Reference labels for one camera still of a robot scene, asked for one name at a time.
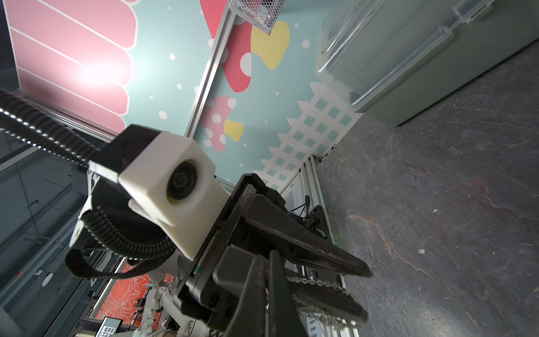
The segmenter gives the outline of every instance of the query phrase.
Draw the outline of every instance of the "mural wall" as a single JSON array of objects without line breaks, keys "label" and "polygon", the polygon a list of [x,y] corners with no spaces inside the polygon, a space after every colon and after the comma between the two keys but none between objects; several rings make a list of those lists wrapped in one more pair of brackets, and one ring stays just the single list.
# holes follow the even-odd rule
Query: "mural wall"
[{"label": "mural wall", "polygon": [[[201,0],[212,36],[220,16],[210,4],[225,2]],[[316,36],[334,5],[287,0],[269,36],[236,20],[195,134],[219,177],[255,172],[280,190],[361,117],[315,75]]]},{"label": "mural wall", "polygon": [[138,123],[184,133],[212,41],[200,2],[4,7],[22,89],[117,132]]},{"label": "mural wall", "polygon": [[[4,0],[21,88],[121,132],[184,134],[226,0]],[[330,0],[287,0],[271,35],[237,19],[195,139],[236,182],[282,189],[361,117],[315,75]]]}]

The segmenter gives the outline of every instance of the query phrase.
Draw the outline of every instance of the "pink polka dot mushroom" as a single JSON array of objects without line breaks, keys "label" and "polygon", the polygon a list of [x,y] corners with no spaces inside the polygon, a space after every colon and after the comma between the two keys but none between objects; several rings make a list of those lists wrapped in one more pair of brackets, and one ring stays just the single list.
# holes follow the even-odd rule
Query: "pink polka dot mushroom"
[{"label": "pink polka dot mushroom", "polygon": [[206,102],[206,107],[201,117],[201,124],[208,136],[208,139],[202,142],[204,146],[213,146],[215,150],[221,152],[226,147],[225,135],[235,142],[241,139],[244,131],[243,124],[233,122],[227,118],[235,106],[236,100],[225,96],[215,97]]}]

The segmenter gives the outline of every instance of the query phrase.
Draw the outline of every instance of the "plastic storage bin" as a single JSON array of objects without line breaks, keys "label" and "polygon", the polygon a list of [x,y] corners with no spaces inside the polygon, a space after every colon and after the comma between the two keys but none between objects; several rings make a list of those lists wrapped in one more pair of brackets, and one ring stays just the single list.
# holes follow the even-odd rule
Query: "plastic storage bin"
[{"label": "plastic storage bin", "polygon": [[[537,38],[538,4],[536,0],[352,0],[324,21],[316,73],[353,111],[398,125]],[[496,40],[497,49],[492,43]],[[483,43],[488,47],[482,50]],[[438,60],[435,69],[430,67],[437,77],[427,76],[415,89],[408,88],[414,104],[407,105],[404,99],[386,104],[391,112],[371,111],[444,53],[451,55],[449,60],[446,55],[441,57],[445,64]],[[481,59],[482,65],[476,66]],[[453,72],[444,71],[446,66]],[[429,92],[428,87],[436,86],[439,90]]]}]

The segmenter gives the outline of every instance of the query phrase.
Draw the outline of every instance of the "monitor screen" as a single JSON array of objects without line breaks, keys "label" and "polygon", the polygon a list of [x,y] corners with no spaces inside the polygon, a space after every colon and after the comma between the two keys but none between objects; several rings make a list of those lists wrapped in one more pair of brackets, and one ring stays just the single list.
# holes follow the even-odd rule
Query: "monitor screen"
[{"label": "monitor screen", "polygon": [[105,317],[103,318],[103,323],[101,323],[101,327],[98,330],[98,333],[95,335],[95,337],[110,337],[116,331],[118,328],[120,328],[120,325],[122,325],[123,320],[114,318],[114,317]]}]

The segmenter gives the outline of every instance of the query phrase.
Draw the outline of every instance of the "metal profile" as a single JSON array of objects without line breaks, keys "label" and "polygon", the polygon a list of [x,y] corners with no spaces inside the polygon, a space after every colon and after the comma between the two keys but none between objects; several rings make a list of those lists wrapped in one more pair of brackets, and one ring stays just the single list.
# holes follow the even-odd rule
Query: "metal profile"
[{"label": "metal profile", "polygon": [[39,108],[58,122],[81,132],[84,132],[85,134],[88,134],[104,142],[110,143],[119,134],[114,130],[106,128],[103,125],[97,124],[90,119],[78,116],[67,109],[64,109],[54,103],[39,98],[22,89],[13,92],[13,94],[25,100],[29,104]]},{"label": "metal profile", "polygon": [[[326,222],[328,224],[329,238],[331,239],[331,243],[335,244],[335,239],[331,230],[331,222],[329,221],[326,205],[324,204],[324,199],[322,197],[322,190],[320,189],[320,182],[318,181],[318,175],[316,174],[316,165],[318,165],[318,162],[318,158],[311,155],[310,158],[300,168],[299,178],[301,178],[300,182],[302,184],[302,188],[305,191],[305,194],[310,197],[311,204],[313,206],[322,206],[324,217],[326,217]],[[344,283],[344,278],[342,277],[342,275],[341,282],[343,288],[346,288],[346,284]]]},{"label": "metal profile", "polygon": [[36,152],[37,150],[38,150],[37,147],[26,145],[18,150],[13,151],[6,157],[0,159],[2,161],[2,163],[0,163],[0,172],[11,167],[11,165],[19,162],[20,160],[25,159],[26,157]]},{"label": "metal profile", "polygon": [[[124,257],[122,259],[122,261],[120,261],[120,264],[114,270],[114,272],[115,273],[121,272],[126,265],[127,265],[127,258]],[[105,302],[105,299],[107,298],[108,294],[112,290],[112,287],[114,287],[115,283],[116,283],[115,279],[110,279],[107,282],[107,285],[103,289],[103,292],[101,293],[101,295],[99,295],[99,298],[98,298],[97,302],[95,303],[95,305],[94,305],[94,307],[92,309],[92,312],[90,313],[90,315],[88,315],[88,317],[95,318],[97,316],[97,314],[99,313],[99,309],[103,306],[103,303]]]},{"label": "metal profile", "polygon": [[228,193],[232,193],[234,191],[234,188],[236,187],[236,184],[228,181],[228,180],[224,180],[223,178],[221,177],[218,177],[216,176],[215,179],[219,182],[219,184],[221,184],[221,186],[228,192]]},{"label": "metal profile", "polygon": [[215,78],[217,68],[219,67],[221,57],[226,48],[226,43],[229,41],[230,33],[234,27],[234,19],[236,14],[229,10],[228,5],[225,6],[223,16],[221,17],[221,22],[219,23],[219,29],[217,30],[217,35],[213,44],[211,46],[210,57],[208,63],[206,64],[206,69],[204,70],[204,75],[200,85],[198,86],[198,92],[193,104],[193,109],[191,111],[191,117],[189,117],[189,123],[187,124],[187,129],[185,130],[185,136],[193,138],[195,136],[195,131],[197,129],[198,121],[204,110],[204,105],[208,99],[208,94],[210,93],[210,88]]}]

